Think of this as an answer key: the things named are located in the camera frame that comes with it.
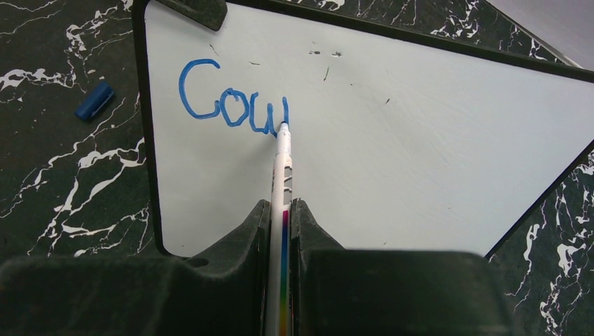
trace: black object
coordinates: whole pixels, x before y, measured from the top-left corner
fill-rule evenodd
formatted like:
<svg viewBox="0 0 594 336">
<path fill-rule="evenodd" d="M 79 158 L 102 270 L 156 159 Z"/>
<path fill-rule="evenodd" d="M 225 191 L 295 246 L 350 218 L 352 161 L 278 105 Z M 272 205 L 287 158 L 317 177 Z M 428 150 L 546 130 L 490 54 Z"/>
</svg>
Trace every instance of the black object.
<svg viewBox="0 0 594 336">
<path fill-rule="evenodd" d="M 187 260 L 20 258 L 0 268 L 0 335 L 261 335 L 270 204 Z M 294 335 L 513 335 L 486 261 L 348 251 L 293 201 Z"/>
<path fill-rule="evenodd" d="M 216 32 L 221 28 L 225 16 L 227 16 L 227 4 L 225 0 L 157 1 Z"/>
</svg>

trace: marble surface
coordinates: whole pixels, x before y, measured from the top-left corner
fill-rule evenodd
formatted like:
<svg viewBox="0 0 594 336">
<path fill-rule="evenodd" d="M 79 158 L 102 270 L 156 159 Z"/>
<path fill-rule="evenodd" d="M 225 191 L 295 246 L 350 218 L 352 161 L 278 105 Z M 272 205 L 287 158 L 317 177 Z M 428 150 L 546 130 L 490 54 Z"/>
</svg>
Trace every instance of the marble surface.
<svg viewBox="0 0 594 336">
<path fill-rule="evenodd" d="M 0 2 L 0 259 L 155 255 L 132 0 Z M 302 0 L 403 29 L 559 62 L 479 0 Z M 101 79 L 116 96 L 74 116 Z M 490 262 L 526 335 L 587 335 L 594 154 Z"/>
</svg>

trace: blue ink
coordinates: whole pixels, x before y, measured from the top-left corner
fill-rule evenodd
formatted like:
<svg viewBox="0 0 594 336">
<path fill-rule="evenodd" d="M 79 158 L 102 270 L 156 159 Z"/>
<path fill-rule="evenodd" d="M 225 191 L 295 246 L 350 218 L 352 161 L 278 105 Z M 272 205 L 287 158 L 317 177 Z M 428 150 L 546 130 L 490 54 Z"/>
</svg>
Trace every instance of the blue ink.
<svg viewBox="0 0 594 336">
<path fill-rule="evenodd" d="M 256 126 L 255 109 L 256 109 L 256 98 L 258 96 L 257 92 L 254 92 L 253 94 L 251 94 L 249 101 L 247 101 L 247 97 L 246 97 L 245 93 L 238 91 L 238 90 L 234 90 L 232 87 L 230 87 L 227 90 L 223 91 L 219 100 L 214 101 L 214 111 L 212 111 L 211 113 L 206 113 L 206 114 L 196 113 L 192 109 L 190 104 L 188 103 L 188 99 L 186 97 L 185 84 L 186 84 L 186 77 L 188 76 L 188 73 L 190 72 L 190 70 L 193 67 L 195 67 L 197 65 L 202 65 L 202 64 L 211 64 L 212 66 L 216 67 L 217 69 L 221 68 L 219 63 L 217 63 L 213 59 L 197 59 L 197 60 L 189 62 L 184 67 L 184 69 L 181 71 L 181 74 L 179 75 L 179 83 L 178 83 L 179 96 L 181 98 L 181 103 L 184 105 L 184 107 L 186 108 L 186 111 L 188 111 L 190 116 L 193 116 L 196 119 L 208 119 L 208 118 L 214 118 L 214 117 L 218 116 L 220 114 L 220 112 L 222 112 L 223 118 L 225 119 L 225 123 L 229 127 L 237 127 L 237 126 L 241 125 L 247 118 L 249 118 L 249 125 L 251 127 L 251 130 L 253 130 L 256 133 L 262 133 L 262 134 L 271 133 L 274 137 L 277 137 L 277 132 L 275 130 L 274 117 L 273 117 L 273 113 L 272 113 L 273 108 L 272 108 L 271 103 L 268 103 L 268 105 L 266 106 L 266 124 L 264 124 L 264 127 Z M 238 102 L 241 99 L 243 106 L 244 106 L 244 113 L 236 121 L 231 121 L 231 118 L 229 117 L 229 114 L 227 113 L 227 108 L 226 108 L 225 103 L 226 103 L 228 96 L 233 96 L 235 98 L 236 102 Z M 286 123 L 289 123 L 289 105 L 286 102 L 286 97 L 282 98 L 282 107 L 283 107 L 283 120 Z"/>
<path fill-rule="evenodd" d="M 227 114 L 227 108 L 225 107 L 225 100 L 227 100 L 227 96 L 234 96 L 236 102 L 239 101 L 238 98 L 241 98 L 241 100 L 243 102 L 244 113 L 234 122 L 231 122 L 231 119 L 229 118 L 229 115 Z M 247 118 L 247 116 L 249 115 L 249 103 L 247 102 L 247 98 L 245 97 L 245 94 L 243 94 L 243 92 L 234 90 L 232 87 L 228 88 L 221 94 L 221 100 L 220 100 L 219 106 L 220 106 L 221 112 L 223 112 L 223 118 L 225 118 L 225 122 L 227 122 L 227 125 L 229 127 L 235 127 L 235 126 L 241 125 L 243 123 L 243 120 L 245 120 L 245 118 Z"/>
<path fill-rule="evenodd" d="M 186 64 L 184 69 L 181 70 L 181 74 L 179 75 L 179 82 L 178 82 L 179 96 L 181 97 L 181 103 L 184 105 L 184 107 L 186 108 L 186 111 L 188 111 L 190 116 L 193 116 L 196 119 L 208 119 L 208 118 L 213 118 L 213 117 L 218 116 L 219 112 L 221 112 L 221 110 L 219 108 L 218 100 L 214 101 L 214 111 L 212 113 L 197 114 L 196 112 L 194 112 L 194 110 L 192 109 L 192 107 L 190 106 L 190 104 L 188 103 L 188 100 L 186 98 L 185 84 L 186 84 L 186 77 L 188 76 L 188 72 L 190 72 L 190 70 L 193 67 L 195 67 L 197 65 L 201 65 L 201 64 L 211 64 L 211 65 L 214 65 L 214 67 L 217 69 L 221 68 L 219 63 L 217 63 L 214 59 L 197 59 L 195 61 L 189 62 L 188 64 Z"/>
</svg>

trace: white board surface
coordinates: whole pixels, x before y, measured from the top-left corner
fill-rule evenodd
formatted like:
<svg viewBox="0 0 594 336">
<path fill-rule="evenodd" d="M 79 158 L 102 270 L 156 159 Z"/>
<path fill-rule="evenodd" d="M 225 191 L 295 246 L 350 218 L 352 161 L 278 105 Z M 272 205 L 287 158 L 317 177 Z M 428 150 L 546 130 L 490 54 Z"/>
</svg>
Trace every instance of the white board surface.
<svg viewBox="0 0 594 336">
<path fill-rule="evenodd" d="M 343 246 L 486 254 L 594 137 L 594 85 L 228 4 L 214 33 L 152 1 L 146 42 L 163 244 L 193 256 L 270 199 L 289 108 L 293 196 Z M 250 97 L 257 92 L 254 104 Z"/>
</svg>

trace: black ink mark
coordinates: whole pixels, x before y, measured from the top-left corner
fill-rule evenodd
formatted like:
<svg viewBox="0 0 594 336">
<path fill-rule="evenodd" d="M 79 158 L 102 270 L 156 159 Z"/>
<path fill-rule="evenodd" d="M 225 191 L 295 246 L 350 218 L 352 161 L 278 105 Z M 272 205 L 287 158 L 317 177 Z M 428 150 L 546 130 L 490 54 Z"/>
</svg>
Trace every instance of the black ink mark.
<svg viewBox="0 0 594 336">
<path fill-rule="evenodd" d="M 212 51 L 214 51 L 214 53 L 219 56 L 219 54 L 216 52 L 216 50 L 214 49 L 214 47 L 212 46 L 212 44 L 209 44 L 210 48 L 212 49 Z"/>
</svg>

